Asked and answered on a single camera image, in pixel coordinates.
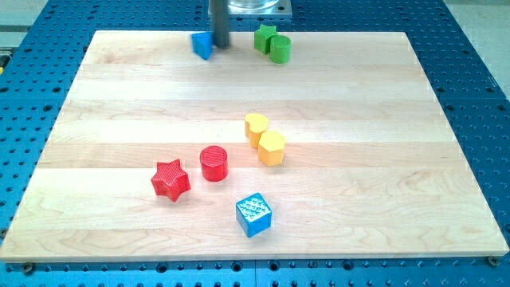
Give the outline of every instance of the green block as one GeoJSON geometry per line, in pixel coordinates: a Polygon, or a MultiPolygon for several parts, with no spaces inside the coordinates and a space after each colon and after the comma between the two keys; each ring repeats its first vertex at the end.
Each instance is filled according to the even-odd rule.
{"type": "Polygon", "coordinates": [[[261,27],[255,31],[253,47],[261,51],[263,54],[269,53],[269,49],[271,48],[271,38],[276,35],[278,35],[276,26],[266,26],[261,24],[261,27]]]}
{"type": "Polygon", "coordinates": [[[277,35],[271,38],[271,54],[269,58],[277,64],[284,64],[290,59],[290,38],[283,35],[277,35]]]}

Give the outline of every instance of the blue block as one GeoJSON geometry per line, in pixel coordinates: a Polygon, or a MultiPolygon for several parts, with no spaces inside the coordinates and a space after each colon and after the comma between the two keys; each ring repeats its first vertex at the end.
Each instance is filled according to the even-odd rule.
{"type": "Polygon", "coordinates": [[[249,238],[271,227],[273,211],[260,193],[236,203],[236,219],[249,238]]]}
{"type": "Polygon", "coordinates": [[[202,59],[209,60],[213,52],[213,34],[211,32],[194,33],[191,35],[191,42],[193,43],[193,52],[202,59]]]}

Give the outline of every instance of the toy block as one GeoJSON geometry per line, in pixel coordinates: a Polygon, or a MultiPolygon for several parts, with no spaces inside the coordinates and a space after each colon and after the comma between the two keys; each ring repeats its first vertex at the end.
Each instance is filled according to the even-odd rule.
{"type": "Polygon", "coordinates": [[[267,166],[284,160],[285,138],[279,132],[264,132],[258,143],[258,158],[267,166]]]}
{"type": "Polygon", "coordinates": [[[269,53],[271,38],[276,35],[278,35],[276,26],[266,26],[262,24],[260,28],[255,31],[253,47],[263,54],[269,53]]]}
{"type": "Polygon", "coordinates": [[[277,35],[272,37],[269,59],[277,64],[287,63],[290,59],[291,43],[287,36],[277,35]]]}
{"type": "Polygon", "coordinates": [[[213,34],[211,32],[194,33],[191,35],[193,52],[204,60],[209,60],[213,52],[213,34]]]}
{"type": "Polygon", "coordinates": [[[236,203],[236,219],[249,238],[271,227],[272,215],[273,211],[258,192],[236,203]]]}
{"type": "Polygon", "coordinates": [[[249,145],[251,147],[258,147],[262,132],[265,132],[268,126],[269,119],[264,115],[250,113],[245,116],[245,136],[249,139],[249,145]]]}
{"type": "Polygon", "coordinates": [[[227,154],[219,146],[209,146],[200,152],[200,164],[204,179],[211,182],[223,180],[229,174],[227,154]]]}
{"type": "Polygon", "coordinates": [[[156,194],[167,196],[172,202],[191,189],[188,174],[181,168],[179,159],[171,163],[157,163],[157,172],[151,181],[156,194]]]}

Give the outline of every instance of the blue cube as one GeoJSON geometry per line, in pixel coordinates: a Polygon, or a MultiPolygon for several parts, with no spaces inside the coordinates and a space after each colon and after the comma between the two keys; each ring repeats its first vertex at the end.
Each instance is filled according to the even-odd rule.
{"type": "Polygon", "coordinates": [[[273,211],[260,193],[236,203],[236,219],[249,238],[271,227],[273,211]]]}
{"type": "Polygon", "coordinates": [[[202,59],[209,60],[213,52],[213,34],[211,32],[194,33],[191,35],[191,42],[193,44],[193,52],[202,57],[202,59]]]}

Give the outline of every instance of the green cylinder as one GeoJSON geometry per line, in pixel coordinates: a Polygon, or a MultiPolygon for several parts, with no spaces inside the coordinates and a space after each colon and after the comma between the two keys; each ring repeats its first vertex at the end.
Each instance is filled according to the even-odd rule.
{"type": "Polygon", "coordinates": [[[271,49],[269,58],[277,64],[284,64],[290,59],[290,38],[283,35],[271,37],[271,49]]]}

